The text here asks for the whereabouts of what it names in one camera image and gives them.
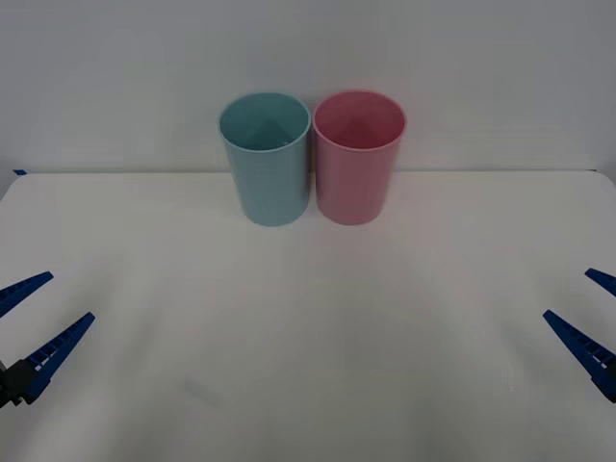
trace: light blue cup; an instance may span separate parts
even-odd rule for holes
[[[222,112],[218,128],[246,216],[264,226],[301,217],[310,195],[308,108],[287,94],[252,93]]]

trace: white backdrop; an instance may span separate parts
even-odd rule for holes
[[[344,88],[403,105],[402,168],[607,168],[614,17],[610,0],[3,0],[0,169],[226,169],[232,98]]]

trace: table surface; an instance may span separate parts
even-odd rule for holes
[[[344,227],[242,215],[225,173],[34,174],[0,202],[5,364],[97,319],[4,462],[614,460],[616,407],[545,321],[616,350],[594,172],[408,172]]]

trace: plastic cup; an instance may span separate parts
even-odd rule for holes
[[[310,195],[310,111],[281,93],[252,93],[231,103],[218,128],[244,213],[257,224],[298,219]]]
[[[374,91],[343,91],[322,101],[317,133],[317,201],[340,224],[362,224],[380,213],[406,116]]]

